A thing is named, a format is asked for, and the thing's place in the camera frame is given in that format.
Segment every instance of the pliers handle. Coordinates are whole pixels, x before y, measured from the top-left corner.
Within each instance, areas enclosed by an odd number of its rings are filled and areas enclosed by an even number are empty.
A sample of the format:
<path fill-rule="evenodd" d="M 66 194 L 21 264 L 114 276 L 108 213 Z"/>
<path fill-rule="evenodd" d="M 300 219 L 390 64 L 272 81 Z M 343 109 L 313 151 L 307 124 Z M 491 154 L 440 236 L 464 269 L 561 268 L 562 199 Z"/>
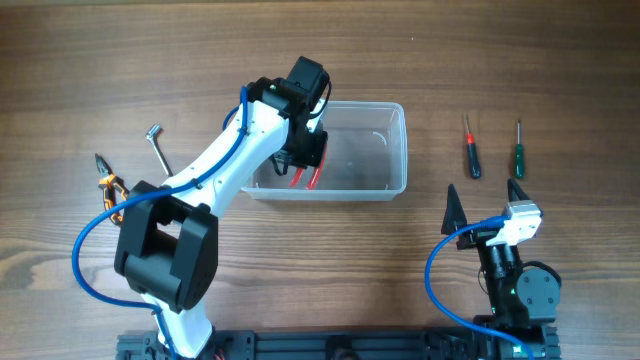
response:
<path fill-rule="evenodd" d="M 109 175 L 106 179 L 100 179 L 98 187 L 102 189 L 102 201 L 104 202 L 105 211 L 116 205 L 116 192 L 120 193 L 124 200 L 129 197 L 129 190 L 124 186 L 124 180 L 114 174 Z M 109 219 L 114 225 L 120 226 L 122 224 L 120 212 L 114 213 Z"/>

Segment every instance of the black wire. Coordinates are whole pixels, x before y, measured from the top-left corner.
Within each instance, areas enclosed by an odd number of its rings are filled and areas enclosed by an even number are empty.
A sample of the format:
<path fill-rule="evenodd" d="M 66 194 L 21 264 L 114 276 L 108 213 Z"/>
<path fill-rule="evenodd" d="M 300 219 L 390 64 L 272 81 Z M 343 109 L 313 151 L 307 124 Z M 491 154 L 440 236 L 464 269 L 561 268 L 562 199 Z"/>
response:
<path fill-rule="evenodd" d="M 562 287 L 562 278 L 560 277 L 560 274 L 558 274 L 555 270 L 553 270 L 551 266 L 543 263 L 542 261 L 528 261 L 522 264 L 523 268 L 526 268 L 527 266 L 537 267 L 539 269 L 542 269 L 548 272 L 549 274 L 551 274 L 551 276 L 553 276 L 556 279 L 556 281 L 558 282 L 558 286 Z"/>
<path fill-rule="evenodd" d="M 487 292 L 487 290 L 484 289 L 484 286 L 482 286 L 482 282 L 480 281 L 480 273 L 484 272 L 482 270 L 482 266 L 480 266 L 480 269 L 478 269 L 478 285 L 480 285 L 480 289 L 482 289 L 482 291 L 484 291 L 485 294 L 489 295 L 489 293 Z"/>
<path fill-rule="evenodd" d="M 282 164 L 282 171 L 280 171 L 280 168 L 278 167 L 278 162 L 276 161 L 276 157 L 273 154 L 269 156 L 269 159 L 271 159 L 271 163 L 273 164 L 273 170 L 276 171 L 276 174 L 278 176 L 287 175 L 287 170 L 289 170 L 289 161 L 287 158 L 284 159 L 284 164 Z"/>
<path fill-rule="evenodd" d="M 327 104 L 329 103 L 329 97 L 330 96 L 331 96 L 331 81 L 329 81 L 329 90 L 327 91 L 327 97 L 324 98 L 324 104 L 322 104 L 322 107 L 320 108 L 320 111 L 318 111 L 315 114 L 309 115 L 309 119 L 315 119 L 318 116 L 320 116 L 320 114 L 322 114 L 322 112 L 324 111 L 324 108 L 327 107 Z"/>

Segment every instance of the wrench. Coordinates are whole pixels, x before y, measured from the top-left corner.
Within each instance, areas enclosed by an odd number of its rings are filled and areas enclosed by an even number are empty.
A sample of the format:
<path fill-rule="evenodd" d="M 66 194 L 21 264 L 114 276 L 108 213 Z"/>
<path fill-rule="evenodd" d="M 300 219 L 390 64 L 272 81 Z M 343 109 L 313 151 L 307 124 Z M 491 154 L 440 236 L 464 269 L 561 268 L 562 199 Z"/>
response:
<path fill-rule="evenodd" d="M 164 168 L 164 172 L 167 173 L 168 177 L 172 177 L 173 173 L 171 173 L 171 169 L 169 168 L 169 164 L 167 164 L 167 160 L 162 155 L 162 151 L 160 151 L 160 147 L 158 146 L 158 135 L 162 132 L 162 128 L 158 124 L 154 124 L 149 131 L 147 131 L 147 140 L 153 146 L 153 150 L 158 154 L 158 159 L 160 159 L 160 163 Z"/>

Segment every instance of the red screwdriver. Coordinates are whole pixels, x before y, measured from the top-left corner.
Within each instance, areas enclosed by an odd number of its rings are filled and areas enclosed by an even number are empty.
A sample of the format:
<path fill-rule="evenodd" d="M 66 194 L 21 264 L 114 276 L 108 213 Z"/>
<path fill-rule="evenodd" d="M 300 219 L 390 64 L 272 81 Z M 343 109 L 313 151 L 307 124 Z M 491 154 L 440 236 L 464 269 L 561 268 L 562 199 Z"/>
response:
<path fill-rule="evenodd" d="M 476 142 L 473 139 L 471 129 L 469 128 L 469 115 L 464 114 L 464 119 L 467 122 L 467 156 L 469 157 L 469 174 L 472 179 L 480 179 L 482 176 L 482 170 L 480 169 L 480 162 L 478 161 Z"/>

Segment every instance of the screwdriver handle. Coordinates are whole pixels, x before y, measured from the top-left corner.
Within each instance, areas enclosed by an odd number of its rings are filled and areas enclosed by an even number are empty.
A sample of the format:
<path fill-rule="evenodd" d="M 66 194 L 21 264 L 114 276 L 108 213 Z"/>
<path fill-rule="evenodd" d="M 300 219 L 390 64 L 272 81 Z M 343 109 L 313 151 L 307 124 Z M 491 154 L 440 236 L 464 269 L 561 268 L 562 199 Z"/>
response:
<path fill-rule="evenodd" d="M 513 174 L 518 179 L 522 179 L 524 177 L 524 147 L 522 147 L 522 144 L 516 145 L 516 158 L 513 163 Z"/>
<path fill-rule="evenodd" d="M 467 156 L 469 157 L 469 174 L 472 179 L 480 179 L 482 170 L 480 169 L 480 161 L 478 161 L 478 152 L 476 144 L 467 144 Z"/>

